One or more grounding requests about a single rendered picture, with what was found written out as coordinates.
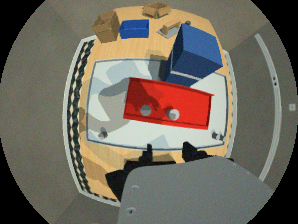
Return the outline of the blue open bin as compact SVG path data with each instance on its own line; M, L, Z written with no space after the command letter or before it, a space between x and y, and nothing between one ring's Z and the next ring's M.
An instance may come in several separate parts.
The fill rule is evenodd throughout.
M121 22L119 33L121 39L149 38L149 19L125 20ZM147 28L147 29L140 29Z

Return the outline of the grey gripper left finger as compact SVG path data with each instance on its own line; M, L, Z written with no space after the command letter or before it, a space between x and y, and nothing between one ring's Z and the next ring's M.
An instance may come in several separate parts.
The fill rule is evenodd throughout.
M155 166L153 164L152 145L150 144L147 144L147 151L142 151L139 161L125 166L123 170L119 169L105 174L107 184L119 202L121 202L125 181L129 172L143 166Z

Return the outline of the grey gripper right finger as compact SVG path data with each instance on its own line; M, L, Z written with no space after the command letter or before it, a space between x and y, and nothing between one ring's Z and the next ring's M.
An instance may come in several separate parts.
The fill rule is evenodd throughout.
M195 148L193 145L191 145L189 142L183 143L183 149L182 149L182 158L185 162L204 159L208 157L213 157L214 155L208 155L206 151L199 150Z

